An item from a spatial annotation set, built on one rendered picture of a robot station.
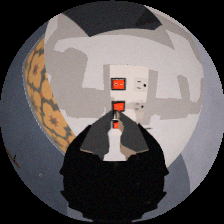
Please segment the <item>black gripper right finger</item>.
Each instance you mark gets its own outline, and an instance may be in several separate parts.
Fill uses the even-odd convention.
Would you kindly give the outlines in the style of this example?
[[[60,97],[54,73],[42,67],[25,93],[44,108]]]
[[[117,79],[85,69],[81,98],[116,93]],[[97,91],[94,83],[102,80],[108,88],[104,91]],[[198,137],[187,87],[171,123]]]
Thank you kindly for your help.
[[[156,164],[166,176],[169,174],[165,164],[164,153],[157,140],[140,124],[137,124],[118,109],[115,110],[118,129],[121,131],[120,152],[126,161],[135,154],[137,160],[146,160]]]

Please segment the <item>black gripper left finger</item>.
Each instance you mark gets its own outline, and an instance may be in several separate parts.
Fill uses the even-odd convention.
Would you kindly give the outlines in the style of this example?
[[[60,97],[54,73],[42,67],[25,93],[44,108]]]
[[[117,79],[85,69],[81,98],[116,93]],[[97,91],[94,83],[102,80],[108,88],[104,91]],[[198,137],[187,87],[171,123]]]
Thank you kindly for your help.
[[[111,121],[115,110],[112,109],[93,124],[88,125],[69,145],[65,153],[64,162],[59,173],[64,176],[66,170],[74,163],[82,160],[92,160],[92,155],[104,155],[109,152],[109,136]],[[107,133],[106,133],[107,132]]]

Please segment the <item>white power strip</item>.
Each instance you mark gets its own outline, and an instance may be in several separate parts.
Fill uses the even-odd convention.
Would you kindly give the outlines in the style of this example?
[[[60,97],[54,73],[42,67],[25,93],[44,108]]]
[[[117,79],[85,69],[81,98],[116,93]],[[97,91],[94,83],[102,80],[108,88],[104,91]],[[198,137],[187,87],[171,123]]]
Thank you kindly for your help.
[[[135,65],[110,65],[111,109],[118,109],[137,124],[142,125],[149,67]],[[112,135],[121,135],[118,121],[112,120]]]

